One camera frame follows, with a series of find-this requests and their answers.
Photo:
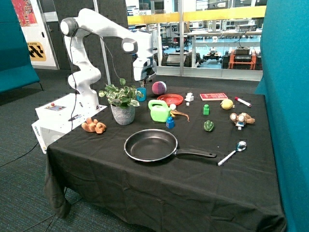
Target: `toy lizard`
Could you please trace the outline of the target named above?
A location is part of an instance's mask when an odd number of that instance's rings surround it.
[[[186,114],[184,114],[184,113],[182,113],[182,112],[179,112],[179,111],[177,111],[177,110],[171,110],[171,111],[170,111],[170,115],[171,115],[172,117],[175,117],[176,115],[183,115],[183,116],[186,116],[186,117],[188,118],[188,122],[190,122],[190,121],[189,121],[189,115],[186,115]]]

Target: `blue cup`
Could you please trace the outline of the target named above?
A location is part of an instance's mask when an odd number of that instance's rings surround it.
[[[140,87],[140,88],[137,88],[137,91],[140,91],[144,95],[144,97],[140,98],[139,96],[137,96],[136,99],[139,102],[145,101],[146,100],[146,88]]]

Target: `control box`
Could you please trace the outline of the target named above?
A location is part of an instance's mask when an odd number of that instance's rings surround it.
[[[237,25],[235,28],[235,31],[238,32],[247,32],[247,31],[256,31],[256,25],[249,25],[249,24],[244,24],[244,25]]]

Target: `door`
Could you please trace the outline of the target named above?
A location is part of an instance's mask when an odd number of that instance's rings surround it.
[[[53,46],[36,0],[12,0],[28,44],[31,64],[38,69],[59,69]]]

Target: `desk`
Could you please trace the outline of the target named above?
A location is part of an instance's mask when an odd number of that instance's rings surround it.
[[[44,191],[56,214],[64,217],[70,210],[63,193],[68,187],[123,221],[157,232],[284,231],[264,96],[226,93],[230,99],[238,96],[251,102],[252,107],[236,101],[233,110],[223,110],[219,101],[202,101],[197,89],[170,87],[167,93],[186,96],[188,91],[194,101],[177,109],[188,114],[190,122],[177,115],[172,129],[151,120],[147,102],[155,97],[147,86],[147,101],[136,109],[132,124],[118,125],[109,106],[98,116],[107,125],[102,135],[78,127],[51,144]],[[208,116],[202,113],[206,103]],[[238,130],[229,119],[232,112],[246,112],[256,122]],[[206,120],[214,122],[212,132],[204,131]],[[173,156],[161,162],[135,162],[124,153],[124,142],[148,128],[171,132],[179,148],[205,150],[217,158]],[[217,166],[240,140],[247,142],[247,149]]]
[[[246,47],[259,47],[260,42],[259,41],[252,41],[252,42],[241,42],[235,43],[235,40],[225,40],[224,42],[216,42],[216,43],[209,43],[209,42],[198,42],[197,43],[197,36],[203,36],[203,37],[212,37],[212,36],[225,36],[225,37],[233,37],[233,36],[253,36],[253,35],[261,35],[262,31],[247,31],[247,32],[238,32],[235,30],[229,30],[229,31],[221,31],[221,32],[211,32],[211,31],[193,31],[191,33],[188,33],[187,36],[192,36],[192,67],[194,67],[196,60],[196,47],[198,46],[208,46],[208,47],[237,47],[241,43],[241,46]]]

